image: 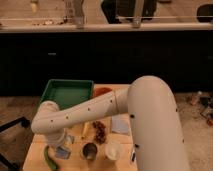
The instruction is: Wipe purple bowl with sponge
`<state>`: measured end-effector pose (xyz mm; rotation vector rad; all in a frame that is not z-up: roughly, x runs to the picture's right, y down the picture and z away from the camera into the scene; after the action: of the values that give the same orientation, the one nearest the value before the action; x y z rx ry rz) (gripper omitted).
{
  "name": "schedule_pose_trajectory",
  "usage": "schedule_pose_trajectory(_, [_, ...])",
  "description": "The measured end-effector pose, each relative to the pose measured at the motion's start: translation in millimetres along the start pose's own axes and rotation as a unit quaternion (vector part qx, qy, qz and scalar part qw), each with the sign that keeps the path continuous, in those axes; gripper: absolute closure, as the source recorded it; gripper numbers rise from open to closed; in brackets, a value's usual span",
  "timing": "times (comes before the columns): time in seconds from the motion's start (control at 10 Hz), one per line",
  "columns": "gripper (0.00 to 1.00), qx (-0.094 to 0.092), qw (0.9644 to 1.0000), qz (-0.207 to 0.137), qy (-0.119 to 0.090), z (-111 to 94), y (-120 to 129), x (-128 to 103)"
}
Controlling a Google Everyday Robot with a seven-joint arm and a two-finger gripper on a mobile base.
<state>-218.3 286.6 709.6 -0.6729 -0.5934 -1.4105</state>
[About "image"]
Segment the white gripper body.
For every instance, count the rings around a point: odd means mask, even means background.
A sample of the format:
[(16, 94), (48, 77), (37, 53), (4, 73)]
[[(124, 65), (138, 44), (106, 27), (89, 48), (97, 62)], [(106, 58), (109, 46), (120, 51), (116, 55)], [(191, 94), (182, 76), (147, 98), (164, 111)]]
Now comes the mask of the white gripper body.
[(58, 132), (50, 136), (50, 146), (53, 148), (67, 147), (74, 142), (74, 137), (66, 131)]

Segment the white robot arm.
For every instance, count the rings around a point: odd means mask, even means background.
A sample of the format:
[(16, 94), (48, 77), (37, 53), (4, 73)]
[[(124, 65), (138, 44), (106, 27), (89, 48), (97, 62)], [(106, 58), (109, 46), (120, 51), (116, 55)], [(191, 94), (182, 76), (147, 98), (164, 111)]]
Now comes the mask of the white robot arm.
[(138, 171), (190, 171), (181, 122), (170, 87), (156, 76), (142, 76), (124, 89), (110, 91), (74, 107), (58, 110), (41, 103), (31, 129), (59, 146), (64, 129), (75, 124), (127, 113)]

